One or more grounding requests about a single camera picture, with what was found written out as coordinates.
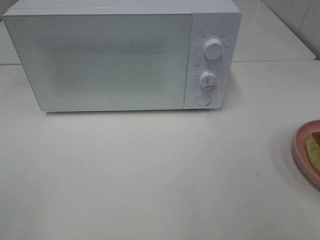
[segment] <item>control panel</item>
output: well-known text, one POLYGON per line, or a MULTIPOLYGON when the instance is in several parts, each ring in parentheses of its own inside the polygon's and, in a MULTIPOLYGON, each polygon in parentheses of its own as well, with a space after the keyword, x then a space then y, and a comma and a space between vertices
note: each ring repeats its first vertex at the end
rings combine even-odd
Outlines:
POLYGON ((192 14, 185 109, 222 106, 241 14, 192 14))

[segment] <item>power level knob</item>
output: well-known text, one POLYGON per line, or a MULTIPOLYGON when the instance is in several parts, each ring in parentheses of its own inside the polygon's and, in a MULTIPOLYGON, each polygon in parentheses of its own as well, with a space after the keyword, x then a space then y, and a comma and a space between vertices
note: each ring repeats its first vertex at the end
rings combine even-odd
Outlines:
POLYGON ((212 71, 204 71, 199 76, 201 88, 208 89, 217 85, 217 76, 212 71))
POLYGON ((211 38, 203 44, 203 52, 207 59, 219 58, 224 51, 224 44, 219 38, 211 38))

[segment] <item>knob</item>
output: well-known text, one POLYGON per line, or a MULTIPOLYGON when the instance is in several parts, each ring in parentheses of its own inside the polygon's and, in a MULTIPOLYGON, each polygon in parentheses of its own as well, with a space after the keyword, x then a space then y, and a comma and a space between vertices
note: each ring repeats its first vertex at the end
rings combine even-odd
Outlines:
POLYGON ((203 52, 207 59, 219 58, 224 51, 224 44, 218 38, 211 38, 203 44, 203 52))
POLYGON ((208 89, 217 85, 217 76, 212 71, 204 71, 199 76, 201 88, 208 89))

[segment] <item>white knob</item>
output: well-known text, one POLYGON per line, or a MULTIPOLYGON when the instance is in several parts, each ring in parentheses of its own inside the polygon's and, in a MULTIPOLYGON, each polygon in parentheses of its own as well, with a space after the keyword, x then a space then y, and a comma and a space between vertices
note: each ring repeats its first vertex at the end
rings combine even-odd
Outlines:
POLYGON ((224 44, 218 38, 207 40, 203 45, 203 52, 207 59, 214 60, 219 58, 224 51, 224 44))
POLYGON ((217 85, 217 76, 212 71, 204 71, 199 76, 201 88, 208 89, 217 85))

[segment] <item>round button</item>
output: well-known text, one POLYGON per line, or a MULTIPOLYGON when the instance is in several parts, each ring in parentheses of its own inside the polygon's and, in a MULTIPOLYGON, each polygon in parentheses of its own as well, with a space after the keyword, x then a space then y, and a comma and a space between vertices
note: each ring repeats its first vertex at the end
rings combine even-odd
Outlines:
POLYGON ((218 38, 211 38, 203 44, 203 52, 207 59, 214 60, 219 58, 224 51, 224 44, 218 38))
POLYGON ((203 89, 209 89, 217 85, 217 76, 212 71, 204 71, 200 74, 198 80, 203 89))
POLYGON ((200 106, 205 106, 210 104, 211 96, 208 94, 202 94, 196 97, 196 103, 200 106))

